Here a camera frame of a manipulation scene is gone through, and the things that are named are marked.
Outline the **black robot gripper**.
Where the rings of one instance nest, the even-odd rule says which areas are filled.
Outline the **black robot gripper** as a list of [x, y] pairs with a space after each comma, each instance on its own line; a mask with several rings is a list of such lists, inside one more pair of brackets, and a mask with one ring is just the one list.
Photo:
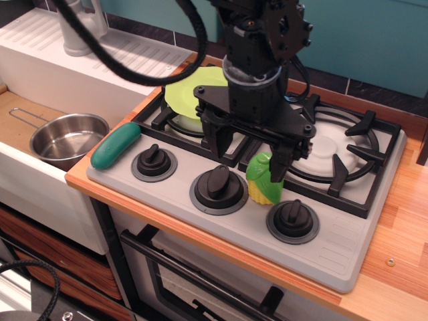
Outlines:
[[197, 114], [210, 151], [221, 158], [240, 132], [268, 144], [271, 182], [281, 182], [295, 157], [311, 153], [316, 129], [280, 94], [274, 80], [265, 86], [198, 86]]

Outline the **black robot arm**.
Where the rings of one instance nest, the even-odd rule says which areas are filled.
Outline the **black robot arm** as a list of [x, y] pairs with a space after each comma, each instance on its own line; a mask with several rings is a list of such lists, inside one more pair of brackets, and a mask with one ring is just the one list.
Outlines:
[[268, 144], [270, 173], [280, 182], [293, 161], [308, 157], [316, 130], [286, 97], [288, 67], [310, 44], [312, 25], [299, 1], [213, 1], [222, 25], [226, 87], [197, 86], [205, 139], [222, 157], [234, 132]]

